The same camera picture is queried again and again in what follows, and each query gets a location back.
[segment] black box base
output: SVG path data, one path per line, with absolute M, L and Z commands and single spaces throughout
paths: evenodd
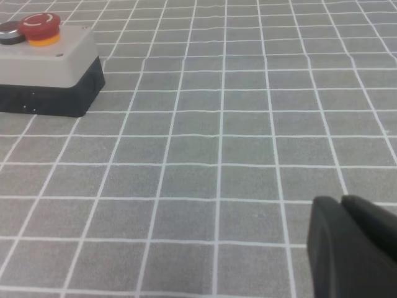
M 81 117 L 104 86 L 104 73 L 97 57 L 70 88 L 0 84 L 0 112 Z

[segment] yellow ring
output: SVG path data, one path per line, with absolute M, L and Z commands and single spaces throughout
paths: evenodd
M 57 41 L 59 41 L 60 38 L 61 35 L 58 33 L 55 36 L 52 36 L 44 40 L 28 40 L 28 42 L 30 45 L 33 45 L 34 47 L 44 47 L 45 45 L 52 45 L 53 43 L 56 43 Z

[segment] button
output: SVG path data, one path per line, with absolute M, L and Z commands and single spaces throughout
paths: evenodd
M 18 24 L 17 20 L 0 24 L 0 43 L 2 45 L 15 45 L 25 40 L 25 37 L 18 32 Z
M 20 20 L 18 31 L 25 35 L 31 45 L 51 45 L 60 39 L 60 23 L 58 15 L 42 12 Z

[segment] gray mat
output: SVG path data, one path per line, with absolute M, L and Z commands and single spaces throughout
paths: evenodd
M 397 211 L 396 8 L 3 0 L 92 26 L 107 84 L 0 115 L 0 297 L 312 297 L 312 198 Z

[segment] gray cutting mat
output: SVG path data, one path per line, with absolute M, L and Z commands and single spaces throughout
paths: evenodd
M 315 195 L 397 212 L 397 2 L 0 11 L 92 26 L 107 80 L 81 119 L 0 115 L 1 297 L 310 298 Z

